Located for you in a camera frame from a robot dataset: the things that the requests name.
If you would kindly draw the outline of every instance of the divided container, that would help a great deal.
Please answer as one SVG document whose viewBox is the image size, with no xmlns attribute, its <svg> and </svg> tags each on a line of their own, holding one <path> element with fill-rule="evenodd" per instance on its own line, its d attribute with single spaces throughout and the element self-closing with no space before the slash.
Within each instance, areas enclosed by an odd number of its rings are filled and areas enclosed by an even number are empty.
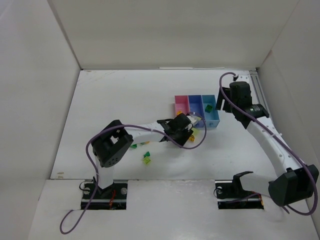
<svg viewBox="0 0 320 240">
<path fill-rule="evenodd" d="M 175 115 L 181 111 L 184 114 L 195 112 L 204 118 L 207 128 L 216 128 L 220 122 L 218 111 L 216 110 L 215 95 L 180 95 L 174 96 Z M 211 112 L 206 112 L 207 105 L 212 106 Z M 200 121 L 195 128 L 203 128 L 204 122 Z"/>
</svg>

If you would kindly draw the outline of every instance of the white table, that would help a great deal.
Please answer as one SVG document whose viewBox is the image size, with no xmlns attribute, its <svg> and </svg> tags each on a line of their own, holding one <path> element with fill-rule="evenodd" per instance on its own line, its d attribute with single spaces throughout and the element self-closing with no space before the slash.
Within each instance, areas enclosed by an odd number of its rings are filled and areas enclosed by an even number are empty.
<svg viewBox="0 0 320 240">
<path fill-rule="evenodd" d="M 219 77 L 228 70 L 97 70 L 81 71 L 51 174 L 52 179 L 91 179 L 94 169 L 85 145 L 111 121 L 151 123 L 171 118 L 175 95 L 215 94 Z M 249 82 L 248 71 L 236 70 Z M 224 79 L 229 86 L 232 78 Z M 257 102 L 250 82 L 254 103 Z M 197 149 L 184 150 L 171 142 L 129 149 L 115 166 L 116 180 L 231 179 L 243 171 L 274 176 L 274 169 L 256 140 L 231 113 L 219 111 L 220 123 Z M 193 146 L 200 141 L 196 138 Z M 146 166 L 143 155 L 152 162 Z"/>
<path fill-rule="evenodd" d="M 47 180 L 28 240 L 317 240 L 310 216 L 287 214 L 263 197 L 262 209 L 218 210 L 213 180 L 130 180 L 126 210 L 89 210 L 62 235 L 70 209 L 80 209 L 81 180 Z M 306 212 L 305 201 L 293 204 Z M 68 231 L 81 210 L 63 224 Z"/>
</svg>

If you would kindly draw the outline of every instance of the yellow-green block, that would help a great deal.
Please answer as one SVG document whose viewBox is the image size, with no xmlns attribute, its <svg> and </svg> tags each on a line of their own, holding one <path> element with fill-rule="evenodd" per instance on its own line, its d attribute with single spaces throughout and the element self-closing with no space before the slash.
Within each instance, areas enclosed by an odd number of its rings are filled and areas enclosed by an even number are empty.
<svg viewBox="0 0 320 240">
<path fill-rule="evenodd" d="M 193 131 L 193 134 L 192 134 L 193 136 L 197 136 L 198 135 L 198 133 L 199 133 L 198 129 L 193 127 L 191 130 Z"/>
<path fill-rule="evenodd" d="M 146 157 L 143 159 L 143 163 L 144 163 L 145 165 L 148 165 L 150 162 L 151 162 L 151 159 L 150 159 L 150 157 L 148 157 L 148 156 L 146 156 Z"/>
</svg>

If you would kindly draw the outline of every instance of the wall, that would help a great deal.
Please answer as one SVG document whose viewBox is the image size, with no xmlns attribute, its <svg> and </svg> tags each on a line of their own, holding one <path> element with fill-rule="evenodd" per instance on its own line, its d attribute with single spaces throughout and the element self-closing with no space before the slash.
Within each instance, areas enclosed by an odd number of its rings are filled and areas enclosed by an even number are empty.
<svg viewBox="0 0 320 240">
<path fill-rule="evenodd" d="M 259 67 L 298 0 L 49 0 L 85 69 Z"/>
<path fill-rule="evenodd" d="M 0 233 L 25 240 L 79 67 L 46 0 L 0 3 Z"/>
<path fill-rule="evenodd" d="M 276 127 L 283 133 L 283 138 L 290 147 L 307 164 L 315 164 L 318 169 L 319 12 L 318 0 L 300 0 L 258 71 Z M 313 215 L 313 221 L 320 233 L 320 207 Z"/>
</svg>

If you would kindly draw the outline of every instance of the green block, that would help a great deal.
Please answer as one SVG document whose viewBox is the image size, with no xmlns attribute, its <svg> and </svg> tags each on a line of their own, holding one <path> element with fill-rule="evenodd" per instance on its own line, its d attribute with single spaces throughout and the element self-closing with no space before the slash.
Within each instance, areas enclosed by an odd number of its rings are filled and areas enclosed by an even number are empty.
<svg viewBox="0 0 320 240">
<path fill-rule="evenodd" d="M 199 130 L 198 129 L 196 129 L 196 128 L 191 128 L 191 130 L 193 131 L 193 136 L 197 136 L 198 135 L 198 133 L 199 133 Z"/>
<path fill-rule="evenodd" d="M 145 158 L 145 157 L 150 157 L 150 152 L 147 151 L 147 152 L 145 153 L 145 155 L 143 155 L 143 157 L 144 157 L 144 158 Z"/>
<path fill-rule="evenodd" d="M 151 162 L 151 159 L 150 159 L 150 157 L 148 157 L 148 156 L 146 156 L 146 157 L 143 159 L 143 163 L 144 163 L 145 165 L 148 165 L 150 162 Z"/>
<path fill-rule="evenodd" d="M 211 113 L 212 108 L 213 108 L 213 107 L 208 104 L 208 105 L 205 107 L 205 110 L 204 110 L 204 111 L 206 111 L 207 113 Z"/>
</svg>

